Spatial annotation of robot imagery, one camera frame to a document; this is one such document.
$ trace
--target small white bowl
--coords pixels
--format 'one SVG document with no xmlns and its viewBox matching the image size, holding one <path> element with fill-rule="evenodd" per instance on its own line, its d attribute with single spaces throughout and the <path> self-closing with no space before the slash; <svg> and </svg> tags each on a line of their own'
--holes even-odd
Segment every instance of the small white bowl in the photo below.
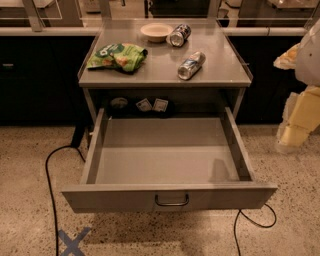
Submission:
<svg viewBox="0 0 320 256">
<path fill-rule="evenodd" d="M 153 43 L 161 43 L 173 31 L 173 28 L 163 23 L 150 23 L 140 29 L 141 33 L 147 36 L 148 40 Z"/>
</svg>

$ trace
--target drawer handle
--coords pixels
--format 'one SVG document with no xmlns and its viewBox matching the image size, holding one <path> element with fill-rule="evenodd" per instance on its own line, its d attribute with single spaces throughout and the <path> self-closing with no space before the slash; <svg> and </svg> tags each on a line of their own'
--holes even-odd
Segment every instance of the drawer handle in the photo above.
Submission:
<svg viewBox="0 0 320 256">
<path fill-rule="evenodd" d="M 159 206 L 184 206 L 189 203 L 189 195 L 186 194 L 186 200 L 182 203 L 160 203 L 158 195 L 156 195 L 155 201 L 156 201 L 156 204 Z"/>
</svg>

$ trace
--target black cable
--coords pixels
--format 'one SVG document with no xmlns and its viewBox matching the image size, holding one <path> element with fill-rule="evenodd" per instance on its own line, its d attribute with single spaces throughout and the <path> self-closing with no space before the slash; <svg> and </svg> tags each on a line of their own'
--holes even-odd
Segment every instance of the black cable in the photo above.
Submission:
<svg viewBox="0 0 320 256">
<path fill-rule="evenodd" d="M 56 242 L 56 256 L 59 255 L 59 230 L 58 230 L 58 217 L 57 217 L 57 210 L 56 210 L 56 202 L 55 202 L 55 199 L 54 199 L 54 195 L 53 195 L 53 190 L 52 190 L 52 185 L 51 185 L 51 179 L 50 179 L 50 175 L 49 175 L 49 168 L 48 168 L 48 163 L 49 163 L 49 159 L 50 157 L 56 153 L 57 151 L 61 150 L 61 149 L 65 149 L 65 148 L 74 148 L 78 151 L 80 157 L 82 158 L 82 160 L 85 162 L 85 159 L 81 153 L 81 151 L 78 149 L 78 148 L 75 148 L 71 145 L 67 145 L 67 146 L 62 146 L 62 147 L 59 147 L 55 150 L 53 150 L 47 157 L 46 159 L 46 165 L 45 165 L 45 168 L 46 168 L 46 174 L 47 174 L 47 181 L 48 181 L 48 186 L 49 186 L 49 192 L 50 192 L 50 197 L 51 197 L 51 203 L 52 203 L 52 209 L 53 209 L 53 217 L 54 217 L 54 229 L 55 229 L 55 242 Z"/>
<path fill-rule="evenodd" d="M 239 242 L 238 242 L 238 238 L 237 238 L 237 222 L 238 222 L 240 214 L 242 216 L 244 216 L 247 220 L 249 220 L 252 224 L 258 226 L 259 228 L 272 228 L 277 223 L 277 215 L 271 206 L 269 206 L 268 204 L 265 204 L 265 206 L 267 206 L 271 210 L 271 212 L 273 213 L 273 216 L 274 216 L 274 221 L 270 225 L 261 225 L 261 224 L 257 223 L 256 221 L 250 219 L 246 214 L 244 214 L 242 212 L 241 209 L 238 211 L 238 214 L 235 218 L 234 225 L 233 225 L 233 234 L 234 234 L 234 239 L 236 240 L 236 245 L 237 245 L 237 250 L 238 250 L 239 256 L 241 256 L 241 250 L 240 250 L 240 246 L 239 246 Z"/>
</svg>

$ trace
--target green snack bag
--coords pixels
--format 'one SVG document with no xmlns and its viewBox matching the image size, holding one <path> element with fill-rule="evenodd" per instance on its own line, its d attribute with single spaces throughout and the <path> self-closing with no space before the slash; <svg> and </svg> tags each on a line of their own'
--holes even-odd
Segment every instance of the green snack bag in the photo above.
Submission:
<svg viewBox="0 0 320 256">
<path fill-rule="evenodd" d="M 148 51 L 134 44 L 110 44 L 99 49 L 87 62 L 88 69 L 122 69 L 132 72 L 140 67 Z"/>
</svg>

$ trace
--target aluminum can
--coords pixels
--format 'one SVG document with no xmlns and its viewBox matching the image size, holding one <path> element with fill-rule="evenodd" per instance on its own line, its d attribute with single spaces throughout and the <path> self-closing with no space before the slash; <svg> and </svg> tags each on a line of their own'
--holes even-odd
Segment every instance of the aluminum can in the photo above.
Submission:
<svg viewBox="0 0 320 256">
<path fill-rule="evenodd" d="M 169 36 L 173 46 L 181 47 L 191 34 L 191 28 L 187 24 L 180 24 Z"/>
<path fill-rule="evenodd" d="M 202 52 L 195 52 L 189 56 L 178 68 L 178 76 L 183 80 L 189 80 L 205 62 L 206 56 Z"/>
</svg>

